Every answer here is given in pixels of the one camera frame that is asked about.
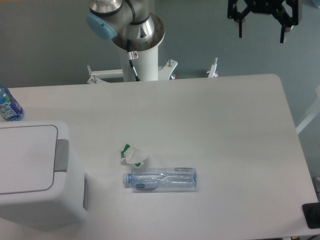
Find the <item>gray wall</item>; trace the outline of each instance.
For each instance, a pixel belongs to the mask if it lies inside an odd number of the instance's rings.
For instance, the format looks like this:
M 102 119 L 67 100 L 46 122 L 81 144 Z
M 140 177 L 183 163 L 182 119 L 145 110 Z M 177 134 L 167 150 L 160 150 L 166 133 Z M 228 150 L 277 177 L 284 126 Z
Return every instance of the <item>gray wall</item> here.
M 178 78 L 204 77 L 214 57 L 220 76 L 280 76 L 294 121 L 320 85 L 320 10 L 308 1 L 303 18 L 280 44 L 272 16 L 250 14 L 245 38 L 227 19 L 227 0 L 157 0 L 166 35 L 159 64 L 179 62 Z M 119 69 L 117 49 L 87 26 L 87 0 L 0 2 L 0 82 L 8 87 L 84 84 L 92 70 Z M 320 175 L 320 118 L 300 135 L 312 176 Z

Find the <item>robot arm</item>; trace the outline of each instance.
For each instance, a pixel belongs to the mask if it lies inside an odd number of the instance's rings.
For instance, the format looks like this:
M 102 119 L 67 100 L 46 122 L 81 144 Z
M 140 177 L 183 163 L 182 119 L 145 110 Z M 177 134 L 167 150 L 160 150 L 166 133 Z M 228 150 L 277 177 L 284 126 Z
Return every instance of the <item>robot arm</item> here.
M 283 0 L 244 0 L 247 7 L 242 12 L 237 10 L 237 2 L 238 0 L 228 0 L 227 17 L 239 24 L 239 38 L 243 36 L 243 22 L 250 12 L 272 15 L 278 20 L 281 24 L 280 43 L 285 42 L 285 34 L 298 25 L 302 17 L 302 0 L 285 1 L 292 9 L 292 16 L 289 16 L 283 6 Z

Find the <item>bottle cap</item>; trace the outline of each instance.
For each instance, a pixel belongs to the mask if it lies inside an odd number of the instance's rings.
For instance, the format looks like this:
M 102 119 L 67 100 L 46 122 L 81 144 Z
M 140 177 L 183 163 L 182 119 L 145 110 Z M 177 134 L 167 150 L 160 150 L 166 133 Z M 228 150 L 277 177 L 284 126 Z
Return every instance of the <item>bottle cap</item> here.
M 128 183 L 129 183 L 129 173 L 124 173 L 124 174 L 122 175 L 122 182 L 123 182 L 124 184 L 128 184 Z

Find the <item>plastic water bottle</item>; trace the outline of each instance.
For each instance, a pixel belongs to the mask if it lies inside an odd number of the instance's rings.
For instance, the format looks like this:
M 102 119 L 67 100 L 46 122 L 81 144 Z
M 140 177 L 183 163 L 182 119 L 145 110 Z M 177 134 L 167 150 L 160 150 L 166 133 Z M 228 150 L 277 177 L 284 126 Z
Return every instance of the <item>plastic water bottle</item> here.
M 8 88 L 0 84 L 0 115 L 6 121 L 19 121 L 24 117 L 24 110 L 11 95 Z
M 133 169 L 122 182 L 134 189 L 195 188 L 197 170 L 189 167 Z

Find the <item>blue joint cap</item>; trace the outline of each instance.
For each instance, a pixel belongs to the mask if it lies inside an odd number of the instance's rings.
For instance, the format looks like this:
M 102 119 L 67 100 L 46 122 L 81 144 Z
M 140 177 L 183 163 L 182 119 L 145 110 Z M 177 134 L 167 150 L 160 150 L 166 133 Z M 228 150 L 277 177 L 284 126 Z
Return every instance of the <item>blue joint cap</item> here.
M 105 21 L 103 21 L 100 17 L 94 15 L 93 13 L 88 13 L 85 17 L 86 22 L 90 26 L 90 28 L 102 39 L 111 40 L 117 33 L 110 27 Z

